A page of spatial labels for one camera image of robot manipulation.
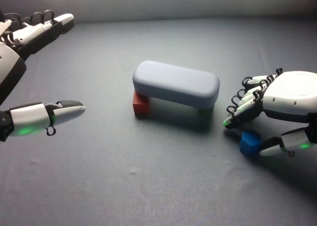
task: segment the gray fabric surface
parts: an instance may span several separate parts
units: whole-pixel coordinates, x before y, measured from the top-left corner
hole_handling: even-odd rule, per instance
[[[23,17],[52,9],[79,22],[109,22],[302,14],[316,10],[317,0],[0,0],[0,7]]]
[[[27,60],[1,109],[78,100],[83,116],[0,148],[1,226],[311,226],[316,149],[246,159],[224,131],[245,76],[317,71],[316,23],[205,19],[77,25]],[[152,100],[136,119],[132,73],[144,60],[211,71],[211,128],[190,107]],[[302,126],[264,114],[263,138]]]

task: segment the gray tablecloth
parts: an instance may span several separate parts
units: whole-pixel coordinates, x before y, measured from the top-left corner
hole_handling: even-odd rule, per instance
[[[1,109],[71,99],[87,110],[54,137],[2,143],[0,225],[315,225],[316,149],[252,162],[222,122],[245,76],[317,71],[316,50],[316,23],[294,20],[75,26],[27,60]],[[195,109],[160,100],[135,118],[132,73],[144,60],[219,76],[210,129]],[[265,139],[300,126],[262,114],[246,127]]]

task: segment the robotic hand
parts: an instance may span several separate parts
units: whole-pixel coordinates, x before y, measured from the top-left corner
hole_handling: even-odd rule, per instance
[[[244,89],[231,99],[234,105],[228,106],[229,115],[223,125],[228,129],[236,128],[258,117],[261,112],[275,119],[308,123],[307,127],[270,138],[260,146],[260,155],[263,156],[283,152],[293,156],[295,150],[317,143],[317,74],[305,71],[283,73],[282,68],[276,73],[246,77],[242,81]]]
[[[47,13],[51,14],[49,21],[45,21]],[[35,15],[41,17],[38,24]],[[67,33],[74,24],[72,14],[55,18],[52,10],[43,14],[36,12],[23,20],[18,14],[3,15],[0,11],[0,105],[26,71],[24,61],[60,34]],[[34,134],[44,129],[48,136],[52,136],[56,133],[55,125],[76,118],[84,111],[85,106],[78,101],[58,101],[47,105],[33,103],[0,111],[0,141],[4,142],[9,135]],[[52,133],[49,133],[49,127],[53,129]]]

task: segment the white robotic hand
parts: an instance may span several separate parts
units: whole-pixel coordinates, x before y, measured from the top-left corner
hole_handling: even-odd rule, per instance
[[[305,71],[284,72],[277,75],[246,77],[242,81],[245,89],[238,91],[228,106],[228,118],[223,122],[226,128],[258,117],[264,112],[268,117],[309,123],[308,127],[292,130],[263,142],[260,155],[269,156],[305,149],[317,143],[317,74]]]
[[[51,19],[45,21],[45,15],[51,14]],[[40,14],[40,23],[36,24],[34,16]],[[26,71],[25,60],[49,43],[56,40],[60,34],[73,28],[75,21],[71,14],[54,17],[51,10],[34,13],[31,18],[21,20],[18,14],[2,15],[0,11],[0,105],[8,97]],[[56,104],[34,103],[0,111],[0,141],[7,137],[32,134],[43,129],[47,135],[56,133],[55,125],[64,123],[80,116],[85,107],[78,101],[59,101]]]
[[[35,134],[44,129],[48,136],[56,134],[54,126],[67,122],[85,112],[78,101],[58,101],[56,104],[32,103],[0,111],[0,141],[7,137]]]

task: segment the gray wall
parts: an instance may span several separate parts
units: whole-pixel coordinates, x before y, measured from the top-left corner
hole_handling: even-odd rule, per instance
[[[29,16],[53,9],[79,22],[175,19],[223,15],[281,15],[312,11],[317,0],[0,0],[4,12]]]

